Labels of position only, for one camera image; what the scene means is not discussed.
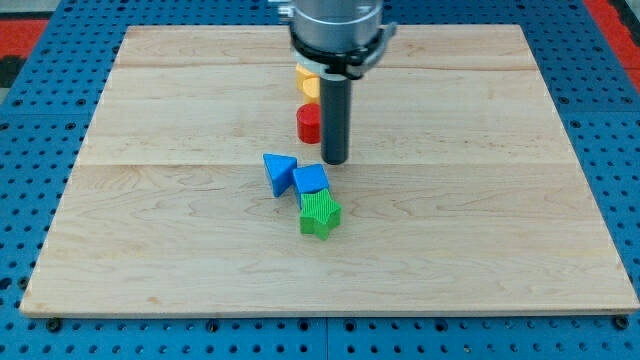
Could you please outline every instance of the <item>plastic block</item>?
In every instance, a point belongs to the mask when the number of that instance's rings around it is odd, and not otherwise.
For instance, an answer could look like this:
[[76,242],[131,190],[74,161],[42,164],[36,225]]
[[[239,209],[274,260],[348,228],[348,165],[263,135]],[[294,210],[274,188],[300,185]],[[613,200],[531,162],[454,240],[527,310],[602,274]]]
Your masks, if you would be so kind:
[[302,83],[305,80],[311,79],[311,78],[317,77],[317,76],[318,75],[312,73],[311,71],[309,71],[304,66],[302,66],[300,64],[296,65],[296,86],[298,87],[298,90],[302,91]]
[[340,225],[342,206],[331,198],[329,189],[315,194],[302,194],[302,203],[300,232],[327,240],[331,229]]
[[315,194],[329,189],[329,180],[321,164],[304,166],[293,170],[293,185],[298,198],[298,206],[302,208],[302,194]]
[[305,104],[320,103],[320,79],[317,77],[307,79],[302,82],[302,93]]
[[320,142],[320,105],[302,105],[296,113],[298,138],[307,144]]
[[273,196],[279,197],[293,183],[293,170],[298,167],[298,159],[276,154],[264,154],[264,167],[271,182]]

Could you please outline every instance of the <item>wooden board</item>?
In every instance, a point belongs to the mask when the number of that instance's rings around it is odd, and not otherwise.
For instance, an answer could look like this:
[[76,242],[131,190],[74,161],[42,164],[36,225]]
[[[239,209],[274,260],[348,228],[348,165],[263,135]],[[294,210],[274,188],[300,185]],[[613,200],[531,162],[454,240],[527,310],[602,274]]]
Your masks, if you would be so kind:
[[132,27],[22,301],[33,317],[628,313],[638,299],[517,26],[403,26],[354,83],[343,224],[303,236],[282,27]]

